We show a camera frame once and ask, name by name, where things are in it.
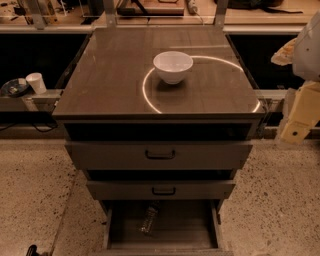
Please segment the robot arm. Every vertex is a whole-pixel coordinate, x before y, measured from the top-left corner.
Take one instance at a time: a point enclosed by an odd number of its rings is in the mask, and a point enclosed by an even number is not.
[[[287,123],[279,139],[300,144],[320,120],[320,10],[296,38],[293,73],[306,82],[296,91]]]

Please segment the open drawer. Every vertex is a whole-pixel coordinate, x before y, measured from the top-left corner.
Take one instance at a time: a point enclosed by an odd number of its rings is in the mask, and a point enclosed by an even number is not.
[[[152,201],[104,201],[107,209],[102,255],[212,255],[223,251],[214,204],[209,200],[159,201],[149,233],[142,232]]]

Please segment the floor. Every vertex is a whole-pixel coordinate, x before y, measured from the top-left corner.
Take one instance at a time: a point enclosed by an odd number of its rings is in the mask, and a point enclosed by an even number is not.
[[[106,217],[75,170],[64,140],[1,139],[0,255],[86,256],[101,251]],[[221,209],[235,256],[318,256],[320,142],[255,140]]]

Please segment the drawer handle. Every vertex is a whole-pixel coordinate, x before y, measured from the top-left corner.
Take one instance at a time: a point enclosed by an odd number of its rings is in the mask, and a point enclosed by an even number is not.
[[[146,158],[151,160],[171,160],[176,156],[176,152],[174,150],[172,150],[170,154],[154,154],[150,153],[149,150],[146,150],[144,154]]]
[[[152,194],[154,194],[155,196],[173,196],[176,193],[176,188],[173,187],[172,191],[164,191],[164,190],[160,190],[158,189],[158,191],[156,191],[155,188],[152,188]]]

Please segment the white bowl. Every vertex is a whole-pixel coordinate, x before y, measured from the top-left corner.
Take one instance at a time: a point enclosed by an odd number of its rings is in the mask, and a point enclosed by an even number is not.
[[[158,54],[153,59],[157,74],[167,84],[177,84],[187,75],[193,65],[193,59],[183,52],[169,51]]]

